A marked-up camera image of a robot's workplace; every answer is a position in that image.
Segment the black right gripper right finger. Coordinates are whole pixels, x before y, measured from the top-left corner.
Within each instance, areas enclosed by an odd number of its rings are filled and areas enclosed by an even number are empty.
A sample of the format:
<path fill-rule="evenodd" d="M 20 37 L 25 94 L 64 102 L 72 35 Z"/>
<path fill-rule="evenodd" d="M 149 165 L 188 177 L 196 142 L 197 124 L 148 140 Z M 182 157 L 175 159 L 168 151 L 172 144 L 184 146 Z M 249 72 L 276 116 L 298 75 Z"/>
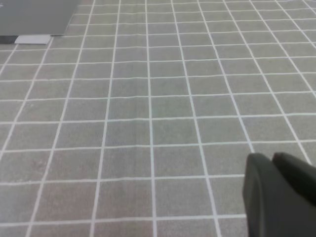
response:
<path fill-rule="evenodd" d="M 288 184 L 296 193 L 316 203 L 316 168 L 288 153 L 275 153 L 272 159 Z"/>

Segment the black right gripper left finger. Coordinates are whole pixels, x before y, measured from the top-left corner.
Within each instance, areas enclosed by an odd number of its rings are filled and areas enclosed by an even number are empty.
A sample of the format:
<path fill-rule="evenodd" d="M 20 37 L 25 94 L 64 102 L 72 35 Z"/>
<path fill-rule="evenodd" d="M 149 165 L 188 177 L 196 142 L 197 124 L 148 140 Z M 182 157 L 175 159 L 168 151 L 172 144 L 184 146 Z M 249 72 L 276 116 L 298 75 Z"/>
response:
<path fill-rule="evenodd" d="M 242 195 L 250 237 L 316 235 L 316 204 L 296 193 L 265 155 L 248 155 Z"/>

